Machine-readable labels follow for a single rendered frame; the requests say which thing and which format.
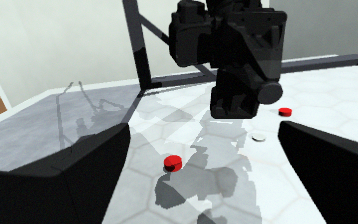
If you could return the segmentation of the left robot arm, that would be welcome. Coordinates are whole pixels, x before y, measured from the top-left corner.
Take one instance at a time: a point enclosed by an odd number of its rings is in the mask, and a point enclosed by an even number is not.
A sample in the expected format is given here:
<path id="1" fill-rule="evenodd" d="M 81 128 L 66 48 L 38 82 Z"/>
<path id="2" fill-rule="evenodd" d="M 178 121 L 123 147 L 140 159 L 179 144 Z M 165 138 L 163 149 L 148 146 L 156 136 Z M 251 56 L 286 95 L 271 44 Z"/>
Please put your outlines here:
<path id="1" fill-rule="evenodd" d="M 169 24 L 169 53 L 179 67 L 210 63 L 211 68 L 220 68 L 214 63 L 214 41 L 224 17 L 220 14 L 233 9 L 236 2 L 244 4 L 244 0 L 206 0 L 208 10 L 205 10 L 200 1 L 177 3 Z"/>

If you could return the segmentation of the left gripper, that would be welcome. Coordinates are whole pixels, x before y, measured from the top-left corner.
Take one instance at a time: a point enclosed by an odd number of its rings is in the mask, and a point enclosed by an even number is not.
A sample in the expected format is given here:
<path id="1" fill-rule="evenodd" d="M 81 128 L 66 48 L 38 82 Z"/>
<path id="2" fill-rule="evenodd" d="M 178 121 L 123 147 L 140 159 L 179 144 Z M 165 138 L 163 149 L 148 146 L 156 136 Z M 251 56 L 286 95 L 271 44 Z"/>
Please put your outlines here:
<path id="1" fill-rule="evenodd" d="M 280 81 L 287 14 L 259 2 L 235 3 L 220 14 L 223 22 L 214 41 L 214 63 L 220 68 L 210 99 L 214 119 L 254 118 L 261 104 L 258 86 Z"/>

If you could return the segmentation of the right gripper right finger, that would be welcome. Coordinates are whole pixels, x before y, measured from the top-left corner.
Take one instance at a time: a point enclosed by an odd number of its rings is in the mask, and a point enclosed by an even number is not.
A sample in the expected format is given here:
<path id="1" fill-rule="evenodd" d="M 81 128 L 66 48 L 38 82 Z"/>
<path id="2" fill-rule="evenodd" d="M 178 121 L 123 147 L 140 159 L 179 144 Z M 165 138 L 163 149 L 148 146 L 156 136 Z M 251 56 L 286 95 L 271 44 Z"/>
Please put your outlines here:
<path id="1" fill-rule="evenodd" d="M 277 136 L 326 224 L 358 224 L 358 142 L 289 120 Z"/>

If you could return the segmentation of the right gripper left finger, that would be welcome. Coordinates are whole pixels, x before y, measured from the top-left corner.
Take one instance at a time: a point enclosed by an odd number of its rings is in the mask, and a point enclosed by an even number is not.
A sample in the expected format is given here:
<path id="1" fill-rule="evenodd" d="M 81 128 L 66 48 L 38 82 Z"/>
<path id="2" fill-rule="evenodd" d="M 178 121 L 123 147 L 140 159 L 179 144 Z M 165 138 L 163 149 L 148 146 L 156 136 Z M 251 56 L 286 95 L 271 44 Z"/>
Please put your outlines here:
<path id="1" fill-rule="evenodd" d="M 131 141 L 119 123 L 11 171 L 0 171 L 0 224 L 102 224 Z"/>

